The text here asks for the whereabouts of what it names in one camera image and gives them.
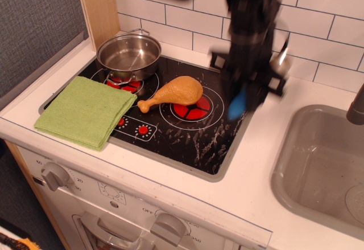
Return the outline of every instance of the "green towel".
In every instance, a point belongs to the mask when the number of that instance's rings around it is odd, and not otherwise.
[[[137,96],[77,76],[36,121],[42,132],[100,151]]]

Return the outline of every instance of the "gray sink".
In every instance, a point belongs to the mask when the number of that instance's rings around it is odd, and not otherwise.
[[[310,105],[292,118],[271,180],[291,212],[364,240],[364,126]]]

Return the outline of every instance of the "black stovetop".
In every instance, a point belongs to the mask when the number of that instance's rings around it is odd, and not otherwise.
[[[107,71],[100,68],[97,60],[79,75],[107,83]],[[145,114],[136,102],[114,129],[109,142],[183,170],[216,175],[245,117],[243,114],[239,120],[228,120],[218,72],[159,58],[154,75],[117,88],[135,93],[138,100],[147,100],[165,83],[182,75],[194,77],[203,86],[199,102],[192,106],[156,105]]]

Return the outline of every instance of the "pot handle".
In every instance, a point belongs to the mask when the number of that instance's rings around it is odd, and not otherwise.
[[[134,30],[131,30],[129,32],[136,32],[136,31],[142,31],[143,32],[146,32],[148,35],[150,35],[150,32],[148,32],[147,30],[144,30],[143,28],[139,28],[139,29],[134,29]]]
[[[132,73],[132,75],[130,76],[128,81],[115,82],[115,81],[112,81],[112,79],[110,79],[110,73],[111,72],[109,72],[107,74],[106,81],[112,83],[115,86],[125,85],[125,84],[128,84],[128,83],[132,82],[132,81],[135,81],[135,74]]]

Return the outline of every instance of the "pot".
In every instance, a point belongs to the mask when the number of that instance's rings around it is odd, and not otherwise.
[[[122,85],[153,75],[158,69],[156,61],[161,52],[159,42],[148,31],[135,29],[102,43],[97,50],[97,60],[109,70],[107,81],[113,85]]]

